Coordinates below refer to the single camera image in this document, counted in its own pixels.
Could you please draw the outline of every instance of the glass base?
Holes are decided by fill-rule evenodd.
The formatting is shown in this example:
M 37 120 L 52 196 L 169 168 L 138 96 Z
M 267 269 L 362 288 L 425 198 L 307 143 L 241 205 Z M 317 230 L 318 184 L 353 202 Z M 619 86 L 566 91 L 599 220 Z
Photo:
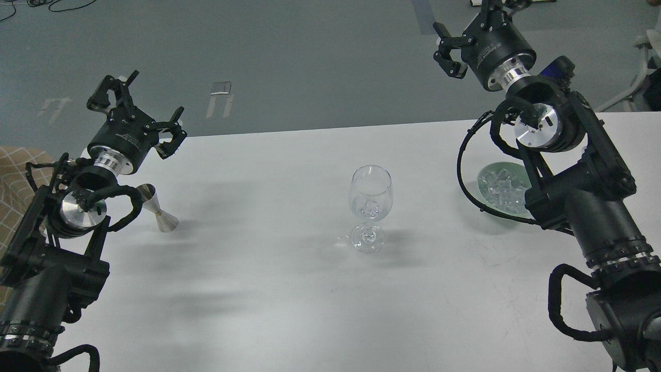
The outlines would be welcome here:
M 351 231 L 351 244 L 363 253 L 378 252 L 385 242 L 385 235 L 380 227 L 362 223 Z

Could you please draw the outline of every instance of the bowl of ice cubes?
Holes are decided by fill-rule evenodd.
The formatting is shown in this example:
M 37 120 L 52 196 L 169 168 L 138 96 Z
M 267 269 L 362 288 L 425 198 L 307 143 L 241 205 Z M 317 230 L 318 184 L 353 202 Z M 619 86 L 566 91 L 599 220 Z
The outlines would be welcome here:
M 489 164 L 477 174 L 477 188 L 488 206 L 512 216 L 531 216 L 525 208 L 530 180 L 524 166 L 511 162 Z

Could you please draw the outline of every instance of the green bowl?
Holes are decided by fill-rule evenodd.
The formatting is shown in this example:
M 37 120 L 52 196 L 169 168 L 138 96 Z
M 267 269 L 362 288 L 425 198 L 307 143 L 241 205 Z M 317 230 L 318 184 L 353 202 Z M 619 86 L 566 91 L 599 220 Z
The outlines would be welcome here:
M 494 205 L 490 202 L 487 201 L 488 196 L 489 196 L 489 191 L 488 187 L 486 186 L 485 182 L 483 181 L 483 175 L 487 173 L 498 173 L 501 169 L 504 169 L 505 171 L 509 172 L 510 175 L 513 177 L 513 180 L 516 182 L 517 180 L 520 181 L 520 185 L 525 188 L 529 189 L 531 187 L 530 185 L 530 180 L 528 179 L 528 174 L 525 171 L 525 167 L 517 164 L 517 163 L 512 163 L 512 162 L 497 162 L 497 163 L 492 163 L 487 165 L 486 167 L 482 168 L 480 172 L 477 174 L 477 189 L 479 190 L 478 200 L 480 200 L 482 203 L 492 207 L 493 209 L 496 209 L 500 212 L 503 212 L 505 214 L 509 214 L 510 216 L 516 216 L 516 217 L 531 217 L 530 212 L 527 210 L 522 213 L 516 213 L 512 212 L 510 210 L 505 209 L 504 207 L 500 205 Z M 521 203 L 525 203 L 525 200 L 523 198 L 520 199 Z

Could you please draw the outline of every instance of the checkered fabric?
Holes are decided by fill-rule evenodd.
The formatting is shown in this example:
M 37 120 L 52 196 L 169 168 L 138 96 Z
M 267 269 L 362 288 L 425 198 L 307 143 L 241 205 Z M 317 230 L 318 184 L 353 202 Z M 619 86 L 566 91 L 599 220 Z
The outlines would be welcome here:
M 0 146 L 0 257 L 19 226 L 34 192 L 25 179 L 25 163 L 52 163 L 47 153 L 34 148 Z M 51 168 L 33 169 L 37 186 L 48 184 Z M 0 312 L 4 309 L 11 290 L 0 286 Z

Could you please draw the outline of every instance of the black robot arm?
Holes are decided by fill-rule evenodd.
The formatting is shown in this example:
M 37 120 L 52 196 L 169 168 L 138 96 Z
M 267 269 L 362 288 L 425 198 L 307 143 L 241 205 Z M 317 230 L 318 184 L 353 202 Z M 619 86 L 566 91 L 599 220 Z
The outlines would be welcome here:
M 82 345 L 52 357 L 62 322 L 74 323 L 81 309 L 98 299 L 110 265 L 100 259 L 108 232 L 119 231 L 135 219 L 142 195 L 119 185 L 119 175 L 133 174 L 154 147 L 162 158 L 171 156 L 186 138 L 177 122 L 179 107 L 170 121 L 156 122 L 133 104 L 128 85 L 137 71 L 122 81 L 106 76 L 87 106 L 106 114 L 106 122 L 87 146 L 91 159 L 69 159 L 47 164 L 26 164 L 26 178 L 35 195 L 0 260 L 0 284 L 13 288 L 0 314 L 0 370 L 3 372 L 55 372 L 59 364 L 89 353 L 90 372 L 98 372 L 96 348 Z M 108 91 L 116 106 L 110 108 Z M 159 134 L 170 132 L 170 142 L 159 143 Z M 32 168 L 52 167 L 48 185 L 37 187 Z M 132 211 L 110 225 L 105 200 L 120 195 L 131 200 Z M 45 227 L 45 234 L 40 227 Z M 59 239 L 92 232 L 85 253 L 63 249 Z
M 525 206 L 534 223 L 573 234 L 592 270 L 589 276 L 562 264 L 553 271 L 551 322 L 576 340 L 602 342 L 614 365 L 626 371 L 661 371 L 660 260 L 623 203 L 636 192 L 629 168 L 587 100 L 569 87 L 574 65 L 563 56 L 531 75 L 535 52 L 501 1 L 483 1 L 460 38 L 452 38 L 442 24 L 434 27 L 441 39 L 434 59 L 448 75 L 463 77 L 457 67 L 468 66 L 487 91 L 506 91 L 492 116 L 491 138 L 505 154 L 523 161 L 531 181 Z M 452 49 L 461 49 L 463 64 L 451 60 Z M 514 125 L 516 147 L 500 137 L 504 124 Z M 554 174 L 543 153 L 573 149 L 585 136 L 588 145 L 577 163 Z M 594 290 L 586 302 L 595 331 L 564 323 L 564 276 Z

